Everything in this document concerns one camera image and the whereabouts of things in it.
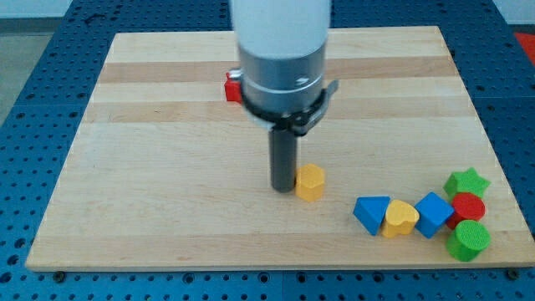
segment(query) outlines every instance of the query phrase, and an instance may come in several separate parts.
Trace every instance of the white cylinder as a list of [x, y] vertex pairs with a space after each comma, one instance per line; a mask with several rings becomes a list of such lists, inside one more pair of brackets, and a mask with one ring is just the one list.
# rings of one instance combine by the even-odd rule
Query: white cylinder
[[262, 59], [295, 59], [327, 39], [329, 0], [231, 0], [237, 41]]

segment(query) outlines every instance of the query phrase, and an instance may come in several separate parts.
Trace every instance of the wood grain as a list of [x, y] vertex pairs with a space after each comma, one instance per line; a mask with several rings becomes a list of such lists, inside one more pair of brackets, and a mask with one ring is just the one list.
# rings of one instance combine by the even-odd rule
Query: wood grain
[[[437, 28], [329, 35], [329, 111], [298, 164], [326, 170], [313, 203], [269, 186], [265, 130], [224, 101], [232, 33], [118, 34], [69, 151], [27, 266], [36, 271], [532, 266], [535, 245]], [[492, 181], [471, 263], [450, 231], [371, 237], [357, 196], [409, 203], [469, 166]]]

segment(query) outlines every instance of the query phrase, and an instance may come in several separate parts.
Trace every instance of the blue cube block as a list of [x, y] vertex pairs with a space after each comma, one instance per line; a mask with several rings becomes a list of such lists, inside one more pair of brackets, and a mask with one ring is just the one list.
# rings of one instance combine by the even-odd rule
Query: blue cube block
[[434, 192], [430, 192], [415, 205], [420, 213], [420, 220], [416, 223], [425, 237], [431, 238], [453, 214], [453, 207]]
[[369, 234], [376, 235], [389, 203], [389, 196], [362, 196], [357, 198], [353, 214], [362, 222]]

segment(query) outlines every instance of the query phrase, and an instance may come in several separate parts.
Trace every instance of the blue pegboard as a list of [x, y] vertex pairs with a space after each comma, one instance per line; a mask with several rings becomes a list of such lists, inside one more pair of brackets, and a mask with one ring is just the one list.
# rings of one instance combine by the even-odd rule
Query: blue pegboard
[[[532, 232], [535, 74], [491, 0], [333, 1], [332, 27], [438, 25]], [[118, 32], [229, 30], [227, 0], [74, 0], [0, 129], [0, 300], [535, 299], [535, 269], [52, 273], [23, 263]]]

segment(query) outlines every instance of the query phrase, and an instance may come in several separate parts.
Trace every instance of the yellow pentagon block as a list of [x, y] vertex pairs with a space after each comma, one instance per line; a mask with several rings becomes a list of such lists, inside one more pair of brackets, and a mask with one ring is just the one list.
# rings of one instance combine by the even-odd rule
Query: yellow pentagon block
[[295, 194], [308, 202], [318, 200], [324, 194], [325, 171], [314, 164], [307, 164], [297, 170]]
[[413, 206], [400, 200], [393, 200], [386, 209], [381, 233], [387, 238], [398, 234], [410, 234], [419, 219], [420, 213]]

